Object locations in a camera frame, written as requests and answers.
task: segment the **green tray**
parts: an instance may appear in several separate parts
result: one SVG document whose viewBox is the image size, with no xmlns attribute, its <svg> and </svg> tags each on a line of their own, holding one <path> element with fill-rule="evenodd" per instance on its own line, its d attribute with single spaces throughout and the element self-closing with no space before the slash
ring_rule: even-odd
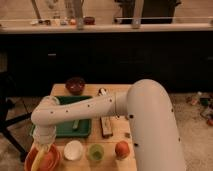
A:
<svg viewBox="0 0 213 171">
<path fill-rule="evenodd" d="M 70 104 L 75 103 L 81 100 L 89 99 L 91 96 L 57 96 L 60 101 L 60 104 Z M 59 123 L 56 125 L 56 137 L 79 137 L 85 138 L 88 137 L 91 132 L 91 119 L 82 119 L 79 120 L 78 129 L 73 129 L 73 124 L 75 121 L 67 121 Z M 35 126 L 32 126 L 30 135 L 33 134 Z"/>
</svg>

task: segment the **red bowl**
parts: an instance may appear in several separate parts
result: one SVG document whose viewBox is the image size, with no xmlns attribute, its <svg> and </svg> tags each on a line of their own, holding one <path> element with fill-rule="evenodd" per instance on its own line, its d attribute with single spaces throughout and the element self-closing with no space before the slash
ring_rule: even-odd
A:
<svg viewBox="0 0 213 171">
<path fill-rule="evenodd" d="M 95 24 L 95 18 L 94 17 L 84 17 L 84 24 L 94 25 Z"/>
<path fill-rule="evenodd" d="M 65 87 L 71 94 L 80 95 L 84 90 L 85 81 L 81 77 L 72 77 L 66 81 Z"/>
<path fill-rule="evenodd" d="M 24 170 L 30 171 L 33 161 L 37 155 L 38 151 L 34 147 L 27 155 L 24 163 Z M 60 161 L 60 152 L 57 150 L 57 147 L 52 144 L 50 150 L 45 154 L 43 160 L 40 163 L 38 171 L 53 171 Z"/>
</svg>

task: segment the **green cup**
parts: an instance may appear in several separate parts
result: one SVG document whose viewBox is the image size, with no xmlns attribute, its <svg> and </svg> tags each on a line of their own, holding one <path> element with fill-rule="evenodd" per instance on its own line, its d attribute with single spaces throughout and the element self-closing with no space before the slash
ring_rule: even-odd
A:
<svg viewBox="0 0 213 171">
<path fill-rule="evenodd" d="M 100 144 L 93 144 L 88 149 L 88 157 L 92 162 L 100 162 L 104 157 L 104 148 Z"/>
</svg>

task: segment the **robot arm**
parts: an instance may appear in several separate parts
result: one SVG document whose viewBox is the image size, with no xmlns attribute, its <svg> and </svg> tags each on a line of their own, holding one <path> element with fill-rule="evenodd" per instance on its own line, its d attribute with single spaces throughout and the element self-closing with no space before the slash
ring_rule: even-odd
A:
<svg viewBox="0 0 213 171">
<path fill-rule="evenodd" d="M 155 81 L 141 80 L 127 93 L 99 96 L 69 105 L 46 97 L 32 113 L 35 141 L 53 143 L 55 124 L 67 120 L 128 115 L 138 171 L 186 171 L 172 104 Z"/>
</svg>

